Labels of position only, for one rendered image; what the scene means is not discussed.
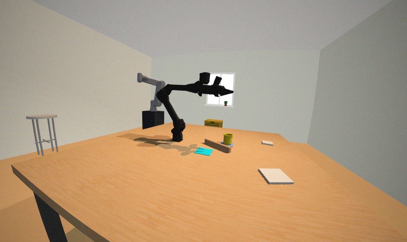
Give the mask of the cream flat square pad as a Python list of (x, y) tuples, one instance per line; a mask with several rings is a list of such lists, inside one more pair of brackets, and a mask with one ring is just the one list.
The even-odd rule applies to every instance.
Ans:
[(294, 184), (294, 182), (280, 169), (258, 169), (269, 184)]

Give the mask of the cream flat square tile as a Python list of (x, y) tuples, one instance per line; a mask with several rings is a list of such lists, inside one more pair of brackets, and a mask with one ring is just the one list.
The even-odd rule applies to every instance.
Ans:
[(262, 144), (273, 146), (273, 142), (262, 140)]

